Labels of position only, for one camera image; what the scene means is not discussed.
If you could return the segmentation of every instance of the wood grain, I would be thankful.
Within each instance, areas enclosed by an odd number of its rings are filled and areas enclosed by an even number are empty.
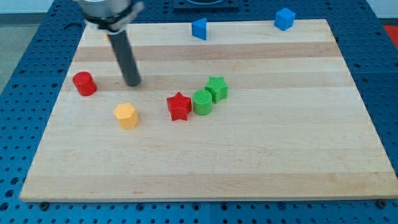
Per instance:
[[[335,200],[398,197],[398,180],[325,20],[128,28],[142,83],[124,84],[104,34],[86,29],[20,198],[26,202]],[[72,76],[89,70],[82,97]],[[227,100],[171,121],[166,98],[224,75]],[[132,103],[139,124],[113,116]]]

